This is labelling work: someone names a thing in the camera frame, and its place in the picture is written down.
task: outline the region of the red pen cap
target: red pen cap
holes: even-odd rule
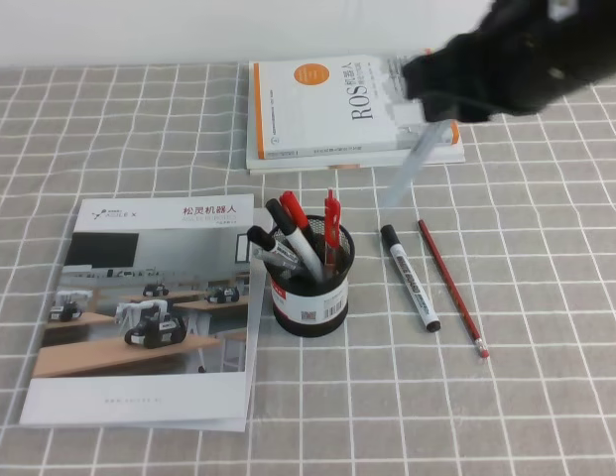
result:
[[[325,199],[325,243],[333,248],[338,248],[340,243],[340,202],[334,198],[333,190],[330,190]]]
[[[301,204],[297,200],[297,197],[291,191],[284,191],[284,193],[279,198],[279,201],[284,208],[288,210],[292,219],[295,220],[295,223],[302,230],[309,226],[309,220],[304,213],[304,210],[301,208]]]

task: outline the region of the barcode sticker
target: barcode sticker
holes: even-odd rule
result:
[[[289,320],[300,324],[322,324],[337,318],[347,305],[347,292],[349,283],[345,279],[335,290],[322,296],[297,296],[288,291],[278,290],[279,286],[273,283],[275,291],[272,299],[275,307]]]
[[[301,320],[316,320],[316,311],[315,310],[302,310]]]
[[[337,302],[335,305],[333,305],[332,307],[326,307],[325,308],[325,318],[328,319],[334,315],[337,315],[340,310],[343,309],[343,301],[340,300],[339,302]]]

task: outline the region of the book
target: book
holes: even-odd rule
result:
[[[253,195],[89,199],[20,424],[243,431],[265,268]]]
[[[402,164],[403,160],[410,152],[409,150],[395,150],[260,160],[257,151],[254,64],[250,65],[248,129],[246,139],[246,168],[251,174],[367,167],[397,167]],[[458,138],[457,143],[450,147],[436,147],[427,160],[427,164],[455,164],[463,163],[464,160],[464,149],[461,138]]]
[[[409,150],[425,128],[405,98],[405,57],[252,63],[259,159]],[[441,140],[455,145],[456,124]]]

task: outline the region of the gray checkered tablecloth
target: gray checkered tablecloth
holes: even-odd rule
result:
[[[235,65],[0,69],[0,475],[616,475],[616,77],[535,117],[461,128],[377,210],[386,169],[250,177]],[[264,306],[243,434],[16,426],[86,197],[335,187],[357,256],[345,326],[283,332]],[[491,350],[473,350],[422,217]],[[442,331],[422,329],[382,247],[391,222]]]

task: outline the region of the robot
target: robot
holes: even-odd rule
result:
[[[91,297],[91,291],[58,291],[54,305],[50,308],[49,320],[70,322],[78,319]]]
[[[121,302],[116,307],[116,322],[132,325],[124,336],[129,345],[142,345],[147,349],[179,344],[186,338],[184,320],[168,312],[168,303],[162,299],[143,302]]]
[[[450,120],[536,114],[616,73],[616,0],[495,0],[479,27],[402,67],[430,122],[381,206],[406,191]]]
[[[144,290],[142,291],[142,296],[148,297],[152,296],[153,298],[157,298],[158,296],[168,296],[169,290],[162,283],[155,285],[146,285]]]
[[[206,297],[206,300],[215,304],[238,302],[239,290],[237,288],[217,288]]]

